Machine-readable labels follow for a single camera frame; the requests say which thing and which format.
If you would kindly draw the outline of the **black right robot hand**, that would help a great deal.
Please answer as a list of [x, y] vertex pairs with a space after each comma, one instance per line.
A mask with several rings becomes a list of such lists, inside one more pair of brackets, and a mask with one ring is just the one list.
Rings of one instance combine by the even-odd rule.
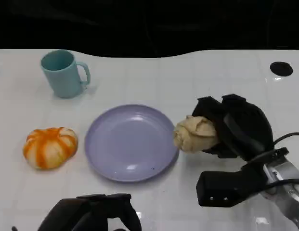
[[221, 102], [211, 96], [199, 98], [192, 116], [209, 119], [216, 130], [219, 143], [205, 153], [239, 156], [248, 162], [274, 149], [272, 127], [264, 112], [239, 95], [224, 95]]

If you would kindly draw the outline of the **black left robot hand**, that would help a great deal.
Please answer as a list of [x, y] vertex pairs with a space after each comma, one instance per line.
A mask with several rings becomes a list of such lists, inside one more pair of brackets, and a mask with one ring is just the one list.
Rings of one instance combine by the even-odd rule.
[[60, 200], [48, 213], [39, 231], [106, 231], [108, 219], [119, 218], [128, 231], [140, 231], [140, 220], [131, 195], [93, 194]]

